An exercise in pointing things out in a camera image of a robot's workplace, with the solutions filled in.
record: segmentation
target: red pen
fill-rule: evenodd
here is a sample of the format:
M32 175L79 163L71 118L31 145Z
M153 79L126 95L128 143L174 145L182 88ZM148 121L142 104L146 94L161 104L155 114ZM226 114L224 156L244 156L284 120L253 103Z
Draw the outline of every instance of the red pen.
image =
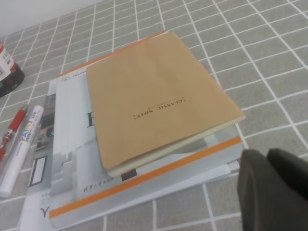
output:
M11 122L11 124L8 127L7 132L2 137L2 143L0 144L0 161L3 159L5 155L5 149L7 145L12 141L15 132L18 130L19 126L21 125L22 121L24 120L26 114L28 111L28 104L22 106L21 109L17 112L15 115L15 118Z

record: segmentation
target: orange stripe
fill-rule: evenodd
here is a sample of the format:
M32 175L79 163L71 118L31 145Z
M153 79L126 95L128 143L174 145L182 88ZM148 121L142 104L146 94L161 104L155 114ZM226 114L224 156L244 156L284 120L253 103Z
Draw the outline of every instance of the orange stripe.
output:
M139 185L139 184L142 184L148 180L151 180L155 177L158 177L158 176L161 176L161 175L164 175L172 170L175 170L179 167L182 167L186 164L189 164L193 161L197 161L205 156L208 156L208 155L211 155L213 153L216 153L216 152L219 152L223 149L226 149L226 148L229 148L231 146L234 146L238 143L241 143L242 140L241 138L238 136L238 137L235 137L231 140L228 140L228 141L225 141L223 143L220 143L218 145L215 145L213 147L210 147L208 149L205 149L201 152L198 152L198 153L195 153L193 155L190 155L188 157L185 157L181 160L178 160L178 161L175 161L169 165L166 165L164 167L161 167L161 168L158 168L152 172L149 172L149 173L146 173L142 176L139 176L135 179L132 179L130 181L127 181L123 184L120 184L120 185L117 185L111 189L108 189L108 190L105 190L103 192L100 192L98 194L95 194L95 195L92 195L92 196L89 196L87 198L84 198L84 199L81 199L79 201L76 201L76 202L73 202L69 205L65 205L63 207L60 207L60 208L57 208L57 209L54 209L54 210L51 210L50 211L50 214L49 214L49 217L50 218L54 218L56 216L59 216L61 214L64 214L64 213L67 213L71 210L74 210L74 209L77 209L77 208L80 208L80 207L83 207L85 205L88 205L88 204L91 204L91 203L94 203L96 201L99 201L101 199L104 199L106 197L109 197L109 196L112 196L116 193L119 193L119 192L122 192L124 190L127 190L129 188L132 188L136 185Z
M110 54L107 54L107 55L104 55L104 56L99 57L99 58L97 58L97 59L91 60L91 61L89 61L89 62L87 62L87 63L84 63L84 64L82 64L82 65L80 65L80 66L78 66L78 67L75 67L75 68L73 68L73 69L71 69L71 70L69 70L69 71L65 71L65 72L63 72L62 74L58 75L58 77L64 76L64 75L66 75L67 73L70 73L70 72L72 72L72 71L76 71L77 69L80 69L80 68L82 68L82 67L84 67L84 66L87 66L87 65L89 65L89 64L92 64L92 63L94 63L94 62L100 61L100 60L102 60L102 59L104 59L104 58L107 58L107 57L113 55L113 54L122 52L122 51L126 50L127 48L136 46L137 44L142 43L142 42L144 42L144 41L147 41L147 40L149 40L149 39L151 39L151 38L154 38L154 37L156 37L156 36L158 36L158 35L160 35L160 34L162 34L162 33L165 33L166 31L167 31L167 30L163 30L163 31L161 31L161 32L158 32L158 33L152 35L152 36L149 36L149 37L144 38L144 39L142 39L142 40L140 40L140 41L138 41L138 42L135 42L135 43L133 43L133 44L127 46L127 47L121 48L121 49L119 49L119 50L117 50L117 51L114 51L114 52L112 52L112 53L110 53Z

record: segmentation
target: notebook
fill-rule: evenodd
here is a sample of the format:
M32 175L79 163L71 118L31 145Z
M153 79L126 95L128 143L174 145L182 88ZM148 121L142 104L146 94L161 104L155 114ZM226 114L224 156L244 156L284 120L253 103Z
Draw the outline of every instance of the notebook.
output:
M102 164L111 177L245 118L175 33L89 66L87 78Z

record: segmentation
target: white marker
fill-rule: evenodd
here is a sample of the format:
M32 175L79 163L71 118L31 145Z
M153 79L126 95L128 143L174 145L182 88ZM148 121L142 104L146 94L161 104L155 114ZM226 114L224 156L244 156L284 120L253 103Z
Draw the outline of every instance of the white marker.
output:
M43 111L44 108L38 105L33 108L31 116L26 124L21 139L15 149L9 167L0 185L0 197L11 196L19 176L19 172L24 164L31 143L34 139L38 124L42 118Z

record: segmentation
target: grid pattern surface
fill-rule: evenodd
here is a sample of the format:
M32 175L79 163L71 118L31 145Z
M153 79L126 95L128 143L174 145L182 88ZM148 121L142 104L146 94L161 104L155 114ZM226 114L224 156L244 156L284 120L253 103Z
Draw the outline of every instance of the grid pattern surface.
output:
M237 125L245 147L308 159L307 0L106 0L1 38L26 78L0 98L0 135L21 105L44 105L61 72L163 29L245 111ZM0 231L18 227L34 149L13 195L0 200ZM68 230L239 231L236 180L234 173Z

